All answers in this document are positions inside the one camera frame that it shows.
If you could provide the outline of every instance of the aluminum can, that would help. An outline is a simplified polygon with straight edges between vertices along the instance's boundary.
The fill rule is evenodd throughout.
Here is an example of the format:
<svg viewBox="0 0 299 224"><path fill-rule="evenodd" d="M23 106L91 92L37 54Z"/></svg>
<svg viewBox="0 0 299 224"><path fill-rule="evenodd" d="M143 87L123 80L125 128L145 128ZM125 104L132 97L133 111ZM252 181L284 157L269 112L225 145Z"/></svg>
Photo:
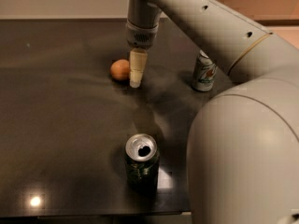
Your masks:
<svg viewBox="0 0 299 224"><path fill-rule="evenodd" d="M214 79L217 73L217 65L208 56L199 51L192 77L192 87L198 91L209 91L213 88Z"/></svg>
<svg viewBox="0 0 299 224"><path fill-rule="evenodd" d="M137 190L157 189L160 152L155 140L144 133L132 136L125 145L127 181Z"/></svg>

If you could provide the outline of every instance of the orange ball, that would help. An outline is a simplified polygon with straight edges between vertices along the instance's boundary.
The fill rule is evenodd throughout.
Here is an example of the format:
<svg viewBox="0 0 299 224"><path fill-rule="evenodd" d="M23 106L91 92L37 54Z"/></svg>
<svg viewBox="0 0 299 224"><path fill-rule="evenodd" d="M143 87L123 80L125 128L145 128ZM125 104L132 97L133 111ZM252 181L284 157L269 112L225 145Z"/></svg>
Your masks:
<svg viewBox="0 0 299 224"><path fill-rule="evenodd" d="M130 64L129 61L121 59L114 62L110 68L110 74L118 81L124 81L129 79L130 76Z"/></svg>

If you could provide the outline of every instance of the can opening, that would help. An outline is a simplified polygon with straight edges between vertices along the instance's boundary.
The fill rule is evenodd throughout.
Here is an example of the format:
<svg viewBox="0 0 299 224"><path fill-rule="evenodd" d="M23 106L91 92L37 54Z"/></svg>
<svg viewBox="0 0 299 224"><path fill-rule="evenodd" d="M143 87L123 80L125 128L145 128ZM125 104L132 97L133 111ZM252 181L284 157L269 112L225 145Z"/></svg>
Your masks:
<svg viewBox="0 0 299 224"><path fill-rule="evenodd" d="M148 146L144 146L144 147L141 147L139 150L138 150L138 155L140 157L146 157L147 155L150 154L150 147Z"/></svg>

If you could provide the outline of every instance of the robotic arm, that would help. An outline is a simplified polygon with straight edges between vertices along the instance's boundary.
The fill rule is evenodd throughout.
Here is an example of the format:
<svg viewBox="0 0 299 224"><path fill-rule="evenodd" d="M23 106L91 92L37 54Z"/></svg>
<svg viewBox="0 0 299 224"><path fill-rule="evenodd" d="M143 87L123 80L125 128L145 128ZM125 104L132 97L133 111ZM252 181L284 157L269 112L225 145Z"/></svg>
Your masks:
<svg viewBox="0 0 299 224"><path fill-rule="evenodd" d="M152 45L161 10L243 83L211 100L192 124L193 223L297 223L298 49L215 0L130 0L129 44Z"/></svg>

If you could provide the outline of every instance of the table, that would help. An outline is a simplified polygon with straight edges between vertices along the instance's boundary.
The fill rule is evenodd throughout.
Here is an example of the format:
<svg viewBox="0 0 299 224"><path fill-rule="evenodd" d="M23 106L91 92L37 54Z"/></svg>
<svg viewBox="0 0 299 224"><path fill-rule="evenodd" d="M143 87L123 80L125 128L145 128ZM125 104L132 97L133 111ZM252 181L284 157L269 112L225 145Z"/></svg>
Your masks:
<svg viewBox="0 0 299 224"><path fill-rule="evenodd" d="M109 74L128 58L125 20L0 21L0 37L0 217L190 210L192 120L234 84L219 71L212 91L191 88L198 48L173 22L161 21L138 89ZM124 145L136 133L161 150L155 194L126 183Z"/></svg>

